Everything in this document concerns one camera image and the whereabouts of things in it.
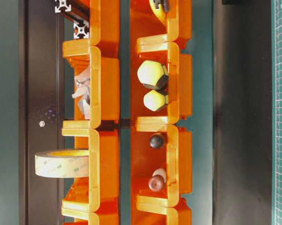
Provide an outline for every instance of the black panel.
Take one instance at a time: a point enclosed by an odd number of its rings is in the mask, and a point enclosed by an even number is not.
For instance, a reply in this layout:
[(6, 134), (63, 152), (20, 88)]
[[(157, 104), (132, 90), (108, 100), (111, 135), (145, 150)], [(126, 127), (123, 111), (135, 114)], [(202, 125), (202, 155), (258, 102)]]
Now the black panel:
[(237, 4), (240, 0), (222, 0), (223, 5)]
[(271, 224), (271, 0), (214, 2), (214, 224)]
[(26, 225), (62, 224), (63, 180), (37, 176), (34, 163), (35, 153), (64, 146), (63, 19), (54, 6), (52, 0), (19, 3), (19, 198)]
[(60, 11), (61, 14), (64, 15), (70, 21), (83, 24), (84, 21), (90, 20), (90, 9), (86, 5), (75, 0), (68, 0), (67, 5), (71, 5), (71, 11), (66, 12), (65, 7), (61, 7)]

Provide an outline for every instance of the dark green background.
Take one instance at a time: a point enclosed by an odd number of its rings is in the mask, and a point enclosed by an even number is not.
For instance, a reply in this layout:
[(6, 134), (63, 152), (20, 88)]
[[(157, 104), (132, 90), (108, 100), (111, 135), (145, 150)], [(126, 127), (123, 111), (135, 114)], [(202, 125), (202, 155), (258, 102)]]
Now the dark green background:
[(186, 199), (195, 225), (211, 225), (213, 214), (212, 5), (211, 0), (193, 0), (193, 37), (183, 50), (193, 56), (194, 113), (178, 125), (193, 134), (193, 193)]
[(0, 225), (18, 205), (18, 1), (0, 0)]

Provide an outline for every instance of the crumpled paper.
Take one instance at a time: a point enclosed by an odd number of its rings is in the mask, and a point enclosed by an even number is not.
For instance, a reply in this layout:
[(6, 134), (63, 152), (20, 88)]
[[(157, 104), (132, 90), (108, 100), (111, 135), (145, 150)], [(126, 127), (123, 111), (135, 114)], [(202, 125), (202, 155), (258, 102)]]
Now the crumpled paper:
[(82, 73), (74, 77), (75, 85), (77, 87), (72, 98), (81, 97), (78, 101), (78, 107), (86, 120), (90, 119), (90, 67), (85, 69)]

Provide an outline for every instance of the black metal frame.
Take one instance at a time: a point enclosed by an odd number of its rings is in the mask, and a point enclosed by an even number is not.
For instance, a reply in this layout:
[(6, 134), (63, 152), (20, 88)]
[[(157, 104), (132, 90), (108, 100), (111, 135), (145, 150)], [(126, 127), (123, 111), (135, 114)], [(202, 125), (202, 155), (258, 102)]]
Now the black metal frame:
[[(63, 18), (54, 13), (54, 6), (52, 0), (19, 0), (20, 225), (63, 222), (63, 180), (43, 179), (34, 169), (36, 151), (64, 147), (64, 30)], [(47, 107), (52, 114), (43, 128), (38, 122)]]
[(233, 5), (233, 4), (238, 4), (239, 0), (222, 0), (223, 5)]
[(61, 9), (61, 13), (68, 20), (72, 22), (78, 22), (83, 24), (84, 21), (90, 20), (90, 11), (89, 8), (83, 4), (79, 4), (79, 2), (74, 0), (68, 0), (67, 4), (71, 5), (71, 11), (66, 12), (64, 8)]

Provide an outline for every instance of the small objects in bin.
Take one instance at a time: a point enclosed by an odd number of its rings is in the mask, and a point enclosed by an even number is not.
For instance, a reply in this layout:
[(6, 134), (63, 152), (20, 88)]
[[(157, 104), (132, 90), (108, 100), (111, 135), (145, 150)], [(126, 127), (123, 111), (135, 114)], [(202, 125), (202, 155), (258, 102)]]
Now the small objects in bin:
[(165, 65), (156, 61), (146, 60), (137, 70), (137, 77), (144, 87), (160, 90), (166, 87), (169, 74)]
[(163, 168), (154, 171), (152, 177), (148, 181), (148, 186), (153, 192), (160, 192), (164, 189), (167, 182), (167, 173)]
[(72, 98), (80, 98), (78, 107), (86, 120), (90, 119), (90, 67), (74, 77), (76, 91)]
[(159, 111), (169, 104), (168, 94), (163, 90), (152, 90), (145, 94), (144, 105), (151, 111)]
[(155, 133), (150, 137), (150, 146), (154, 149), (163, 147), (165, 142), (165, 137), (161, 133)]
[(149, 4), (155, 16), (166, 26), (166, 13), (169, 12), (168, 0), (149, 0)]

